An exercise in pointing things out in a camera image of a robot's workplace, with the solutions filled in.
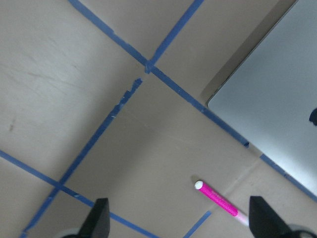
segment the white marker tip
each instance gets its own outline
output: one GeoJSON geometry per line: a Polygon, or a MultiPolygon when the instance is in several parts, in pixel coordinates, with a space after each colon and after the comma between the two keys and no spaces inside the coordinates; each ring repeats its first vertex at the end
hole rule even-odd
{"type": "Polygon", "coordinates": [[[195,189],[197,189],[197,190],[199,190],[199,189],[201,189],[203,187],[203,181],[197,181],[196,183],[195,183],[195,189]]]}

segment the marker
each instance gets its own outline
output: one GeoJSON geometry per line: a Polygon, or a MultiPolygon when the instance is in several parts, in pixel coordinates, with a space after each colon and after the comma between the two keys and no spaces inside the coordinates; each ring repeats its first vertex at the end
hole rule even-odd
{"type": "Polygon", "coordinates": [[[195,189],[199,190],[201,193],[203,193],[206,197],[208,197],[210,200],[215,202],[223,210],[227,211],[231,216],[233,216],[235,219],[237,219],[240,223],[242,223],[243,225],[245,225],[247,227],[249,226],[248,217],[244,213],[239,211],[231,203],[226,201],[223,197],[221,197],[220,194],[218,194],[216,191],[214,191],[205,182],[200,181],[200,180],[197,181],[195,183],[195,189]]]}

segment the floor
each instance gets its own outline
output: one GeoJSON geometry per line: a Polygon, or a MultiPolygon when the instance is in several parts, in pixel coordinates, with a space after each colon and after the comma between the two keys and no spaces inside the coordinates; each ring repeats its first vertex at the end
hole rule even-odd
{"type": "Polygon", "coordinates": [[[0,237],[53,238],[108,197],[110,238],[251,238],[196,179],[317,232],[316,202],[201,107],[293,2],[82,0],[106,35],[66,0],[1,1],[0,237]]]}

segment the black logo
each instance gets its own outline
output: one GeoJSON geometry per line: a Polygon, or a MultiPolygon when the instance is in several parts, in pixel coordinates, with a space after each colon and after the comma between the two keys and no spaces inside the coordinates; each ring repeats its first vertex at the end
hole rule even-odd
{"type": "Polygon", "coordinates": [[[314,125],[317,125],[317,108],[311,113],[309,121],[311,121],[314,125]]]}

